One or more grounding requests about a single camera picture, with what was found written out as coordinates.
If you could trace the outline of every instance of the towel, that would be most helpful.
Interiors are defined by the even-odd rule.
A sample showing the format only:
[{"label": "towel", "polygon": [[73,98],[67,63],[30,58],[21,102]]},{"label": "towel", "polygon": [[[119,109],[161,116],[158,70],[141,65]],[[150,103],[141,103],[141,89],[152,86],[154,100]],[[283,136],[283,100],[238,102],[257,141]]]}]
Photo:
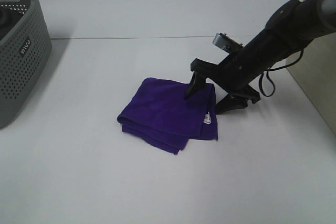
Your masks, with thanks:
[{"label": "towel", "polygon": [[147,78],[117,117],[123,132],[177,154],[189,139],[218,139],[213,84],[184,100],[189,84]]}]

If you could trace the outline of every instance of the towel label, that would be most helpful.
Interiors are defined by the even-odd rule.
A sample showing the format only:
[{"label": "towel label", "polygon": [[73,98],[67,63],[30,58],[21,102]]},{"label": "towel label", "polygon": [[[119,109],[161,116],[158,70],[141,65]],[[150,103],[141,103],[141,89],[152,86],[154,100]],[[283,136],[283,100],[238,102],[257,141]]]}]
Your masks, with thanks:
[{"label": "towel label", "polygon": [[205,114],[203,123],[211,124],[211,118],[210,118],[210,112],[209,111],[208,111],[207,114]]}]

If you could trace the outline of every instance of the black cable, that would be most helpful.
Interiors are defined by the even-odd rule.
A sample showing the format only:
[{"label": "black cable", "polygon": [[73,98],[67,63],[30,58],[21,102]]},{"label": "black cable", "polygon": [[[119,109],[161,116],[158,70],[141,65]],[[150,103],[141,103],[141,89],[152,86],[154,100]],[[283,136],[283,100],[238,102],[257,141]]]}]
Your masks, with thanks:
[{"label": "black cable", "polygon": [[263,89],[262,80],[264,78],[264,72],[262,72],[262,74],[260,75],[260,78],[259,78],[259,90],[260,90],[260,93],[263,94],[263,96],[265,96],[265,97],[271,97],[275,93],[275,84],[272,81],[271,77],[269,76],[269,73],[272,72],[272,71],[283,69],[283,68],[288,68],[288,67],[293,66],[294,64],[298,63],[302,59],[303,51],[304,50],[302,49],[299,58],[297,58],[293,63],[285,65],[285,66],[282,66],[282,67],[279,67],[279,68],[272,68],[271,69],[271,67],[269,67],[268,69],[265,70],[266,71],[266,78],[267,78],[267,80],[273,86],[273,92],[271,94],[269,94],[269,95],[265,94],[264,89]]},{"label": "black cable", "polygon": [[288,65],[285,65],[285,66],[282,66],[282,67],[279,67],[279,68],[266,69],[265,71],[266,71],[266,72],[273,72],[273,71],[277,71],[277,70],[280,70],[280,69],[283,69],[283,68],[288,68],[288,67],[290,67],[290,66],[295,65],[296,63],[298,63],[298,62],[302,59],[303,51],[304,51],[304,50],[302,49],[299,58],[296,59],[293,63],[288,64]]},{"label": "black cable", "polygon": [[264,90],[263,90],[263,85],[262,85],[262,79],[264,78],[264,72],[262,72],[262,74],[260,75],[260,78],[259,78],[259,89],[260,89],[260,93],[263,94],[263,96],[265,97],[271,97],[274,93],[275,93],[275,84],[274,82],[272,81],[272,79],[270,78],[269,76],[269,72],[267,71],[266,72],[266,78],[267,80],[272,84],[273,86],[273,92],[269,95],[265,94]]}]

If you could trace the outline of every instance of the laundry basket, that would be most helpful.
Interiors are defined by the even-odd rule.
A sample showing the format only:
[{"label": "laundry basket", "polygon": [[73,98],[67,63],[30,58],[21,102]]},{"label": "laundry basket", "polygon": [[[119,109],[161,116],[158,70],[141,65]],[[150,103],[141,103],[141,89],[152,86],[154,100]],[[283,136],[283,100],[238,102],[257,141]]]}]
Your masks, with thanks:
[{"label": "laundry basket", "polygon": [[23,16],[0,41],[0,128],[10,123],[37,82],[51,51],[39,0],[0,1]]}]

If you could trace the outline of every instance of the white table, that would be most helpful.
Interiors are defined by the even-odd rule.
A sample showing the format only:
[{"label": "white table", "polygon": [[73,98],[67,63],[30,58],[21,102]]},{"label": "white table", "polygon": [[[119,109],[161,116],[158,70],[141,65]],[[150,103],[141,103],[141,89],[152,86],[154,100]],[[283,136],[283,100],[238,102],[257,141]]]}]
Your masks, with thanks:
[{"label": "white table", "polygon": [[211,39],[53,46],[1,131],[2,223],[335,223],[336,138],[287,71],[272,75],[274,97],[218,116],[218,142],[175,156],[116,117],[144,78],[188,82],[193,58],[220,61]]}]

